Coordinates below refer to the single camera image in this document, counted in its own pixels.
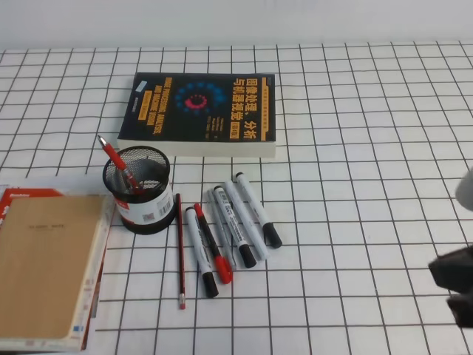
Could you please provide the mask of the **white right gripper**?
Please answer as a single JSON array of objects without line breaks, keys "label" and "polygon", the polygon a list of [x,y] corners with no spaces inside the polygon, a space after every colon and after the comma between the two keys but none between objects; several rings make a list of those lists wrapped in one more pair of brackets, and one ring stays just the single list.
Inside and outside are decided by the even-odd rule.
[{"label": "white right gripper", "polygon": [[[473,172],[470,169],[455,190],[456,201],[468,211],[473,211]],[[456,292],[447,299],[459,328],[473,328],[472,305],[472,246],[467,246],[437,257],[429,263],[435,284]]]}]

